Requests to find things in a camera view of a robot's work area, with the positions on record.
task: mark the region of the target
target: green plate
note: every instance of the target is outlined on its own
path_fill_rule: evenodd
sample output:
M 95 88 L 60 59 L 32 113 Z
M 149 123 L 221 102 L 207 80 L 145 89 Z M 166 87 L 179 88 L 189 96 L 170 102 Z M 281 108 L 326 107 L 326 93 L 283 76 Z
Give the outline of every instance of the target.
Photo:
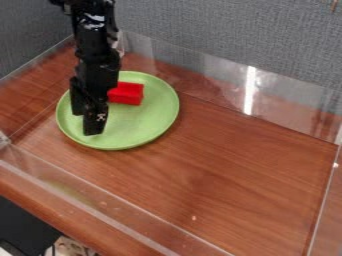
M 167 131 L 179 112 L 178 95 L 163 80 L 133 71 L 122 71 L 119 80 L 145 84 L 145 99 L 141 106 L 110 103 L 103 134 L 83 135 L 83 117 L 72 115 L 70 92 L 63 95 L 56 109 L 64 134 L 82 145 L 102 150 L 128 149 L 151 142 Z

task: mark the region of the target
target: red block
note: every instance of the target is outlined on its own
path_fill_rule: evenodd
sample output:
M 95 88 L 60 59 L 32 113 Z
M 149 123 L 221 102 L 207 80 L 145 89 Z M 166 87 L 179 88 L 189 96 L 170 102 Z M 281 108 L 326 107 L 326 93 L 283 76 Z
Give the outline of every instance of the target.
M 107 93 L 108 101 L 128 105 L 141 105 L 145 97 L 143 91 L 143 84 L 119 82 L 118 87 Z

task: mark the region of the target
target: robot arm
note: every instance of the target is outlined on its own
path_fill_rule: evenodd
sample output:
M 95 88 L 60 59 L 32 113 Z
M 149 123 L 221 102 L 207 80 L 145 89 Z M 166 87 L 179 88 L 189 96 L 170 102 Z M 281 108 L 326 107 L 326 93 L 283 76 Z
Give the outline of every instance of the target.
M 83 115 L 84 135 L 103 133 L 108 119 L 107 92 L 118 86 L 120 55 L 114 0 L 50 0 L 71 16 L 79 64 L 71 78 L 71 108 Z

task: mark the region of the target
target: gray wall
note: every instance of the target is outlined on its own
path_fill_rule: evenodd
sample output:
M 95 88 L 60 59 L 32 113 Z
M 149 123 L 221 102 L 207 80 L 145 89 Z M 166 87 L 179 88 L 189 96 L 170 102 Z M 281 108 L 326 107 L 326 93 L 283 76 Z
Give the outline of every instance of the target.
M 70 20 L 48 0 L 0 1 L 0 78 L 70 34 Z
M 342 11 L 332 14 L 329 1 L 118 0 L 118 23 L 342 91 Z

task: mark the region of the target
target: wooden table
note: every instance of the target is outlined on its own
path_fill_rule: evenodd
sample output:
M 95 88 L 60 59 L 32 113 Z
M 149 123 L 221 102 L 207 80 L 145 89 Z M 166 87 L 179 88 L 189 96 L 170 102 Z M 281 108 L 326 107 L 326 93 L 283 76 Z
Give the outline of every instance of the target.
M 131 53 L 123 69 L 154 74 L 175 87 L 179 118 L 146 146 L 118 152 L 86 148 L 59 131 L 54 116 L 76 62 L 72 52 L 68 45 L 0 87 L 0 130 L 15 145 L 0 151 L 0 159 L 11 155 L 10 167 L 19 165 L 23 170 L 44 168 L 47 161 L 234 255 L 304 255 L 337 146 L 234 111 L 230 96 L 219 89 L 233 85 Z M 234 100 L 242 97 L 243 91 Z M 279 122 L 290 114 L 320 116 L 320 111 L 279 97 L 261 94 L 258 99 L 278 106 L 278 114 L 270 110 L 269 118 L 277 116 Z M 325 117 L 322 138 L 337 134 L 341 120 L 330 114 Z M 28 159 L 26 152 L 44 161 Z M 110 227 L 87 207 L 48 193 L 19 169 L 8 172 L 7 167 L 0 164 L 0 194 L 100 254 L 161 254 Z M 63 182 L 54 175 L 50 179 Z M 100 202 L 84 204 L 106 208 Z M 128 213 L 126 218 L 137 222 Z M 149 228 L 159 232 L 169 248 L 182 244 L 163 230 L 146 228 L 147 233 Z M 203 255 L 201 247 L 189 252 Z

